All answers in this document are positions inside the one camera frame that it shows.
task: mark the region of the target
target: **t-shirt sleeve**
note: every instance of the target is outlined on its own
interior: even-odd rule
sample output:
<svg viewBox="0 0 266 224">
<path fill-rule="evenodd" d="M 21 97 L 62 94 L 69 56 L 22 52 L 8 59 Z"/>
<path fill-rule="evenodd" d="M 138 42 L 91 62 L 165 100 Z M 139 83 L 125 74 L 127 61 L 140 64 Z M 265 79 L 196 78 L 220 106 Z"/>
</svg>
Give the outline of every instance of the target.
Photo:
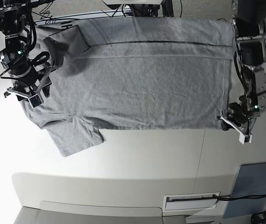
<svg viewBox="0 0 266 224">
<path fill-rule="evenodd" d="M 104 142 L 98 129 L 74 115 L 50 112 L 43 105 L 31 109 L 27 102 L 21 102 L 27 117 L 46 129 L 63 157 L 80 152 Z"/>
<path fill-rule="evenodd" d="M 89 129 L 82 119 L 71 115 L 62 121 L 50 122 L 44 128 L 64 157 L 104 142 L 99 130 Z"/>
</svg>

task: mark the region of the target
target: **floor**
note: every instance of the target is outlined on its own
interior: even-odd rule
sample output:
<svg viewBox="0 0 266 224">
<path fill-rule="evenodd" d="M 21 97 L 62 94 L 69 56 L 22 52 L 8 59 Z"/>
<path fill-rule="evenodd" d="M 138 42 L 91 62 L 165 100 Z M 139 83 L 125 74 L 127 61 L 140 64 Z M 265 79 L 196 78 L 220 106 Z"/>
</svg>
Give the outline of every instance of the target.
<svg viewBox="0 0 266 224">
<path fill-rule="evenodd" d="M 182 0 L 182 18 L 217 20 L 231 18 L 231 0 Z M 35 9 L 39 13 L 44 6 Z M 49 8 L 50 16 L 60 16 L 81 12 L 109 10 L 102 0 L 55 0 Z M 180 0 L 173 0 L 174 16 L 180 16 Z"/>
</svg>

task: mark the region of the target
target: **white surface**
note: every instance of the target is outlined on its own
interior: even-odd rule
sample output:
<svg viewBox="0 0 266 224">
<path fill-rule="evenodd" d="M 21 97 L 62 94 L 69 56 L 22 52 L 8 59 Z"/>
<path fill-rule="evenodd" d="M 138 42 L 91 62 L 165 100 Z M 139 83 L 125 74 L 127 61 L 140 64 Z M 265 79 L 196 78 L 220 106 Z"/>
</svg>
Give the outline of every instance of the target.
<svg viewBox="0 0 266 224">
<path fill-rule="evenodd" d="M 4 36 L 0 33 L 0 50 L 3 48 Z M 56 185 L 49 181 L 52 176 L 43 176 L 44 188 L 30 185 L 28 179 L 23 188 L 17 188 L 23 205 L 39 207 L 42 200 L 54 200 L 162 207 L 164 195 L 229 194 L 241 164 L 266 161 L 266 114 L 256 123 L 251 145 L 242 146 L 234 131 L 104 130 L 104 144 L 63 158 L 48 133 L 28 120 L 16 98 L 3 97 L 9 86 L 10 81 L 0 79 L 0 224 L 12 224 L 21 209 L 11 180 L 19 172 L 57 175 L 60 181 L 63 177 L 59 176 L 80 177 L 71 178 L 73 185 L 71 181 Z M 77 189 L 77 181 L 84 187 Z M 67 197 L 68 187 L 78 190 L 80 196 L 73 193 Z M 32 195 L 22 195 L 26 191 L 32 191 Z M 224 209 L 225 205 L 219 203 L 214 210 L 192 212 L 190 219 L 219 216 Z"/>
<path fill-rule="evenodd" d="M 79 204 L 65 204 L 55 202 L 40 202 L 40 209 L 88 216 L 115 216 L 115 217 L 161 217 L 160 208 L 128 208 L 88 206 Z"/>
<path fill-rule="evenodd" d="M 170 202 L 166 205 L 166 211 L 179 211 L 179 210 L 198 210 L 198 209 L 211 209 L 216 207 L 217 199 L 199 200 L 199 201 L 186 201 L 186 202 Z"/>
</svg>

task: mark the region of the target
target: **white table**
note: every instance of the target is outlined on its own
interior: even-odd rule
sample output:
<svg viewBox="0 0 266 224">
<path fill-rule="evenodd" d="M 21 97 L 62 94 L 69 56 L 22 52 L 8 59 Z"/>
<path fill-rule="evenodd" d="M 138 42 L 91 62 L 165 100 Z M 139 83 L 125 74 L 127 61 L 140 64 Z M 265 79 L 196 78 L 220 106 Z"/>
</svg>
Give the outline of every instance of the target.
<svg viewBox="0 0 266 224">
<path fill-rule="evenodd" d="M 252 144 L 244 146 L 233 130 L 102 130 L 105 143 L 63 158 L 48 133 L 26 117 L 16 97 L 3 97 L 10 86 L 9 80 L 0 79 L 0 224 L 13 223 L 22 205 L 38 207 L 39 200 L 46 199 L 38 197 L 48 195 L 37 190 L 34 198 L 20 195 L 20 203 L 12 184 L 15 173 L 79 177 L 88 183 L 77 198 L 58 197 L 57 202 L 161 207 L 168 194 L 229 194 L 241 164 L 266 161 L 266 113 L 254 127 Z M 61 193 L 59 186 L 50 189 Z M 224 209 L 225 203 L 219 203 L 214 210 L 188 212 L 193 214 L 188 222 L 221 216 Z"/>
</svg>

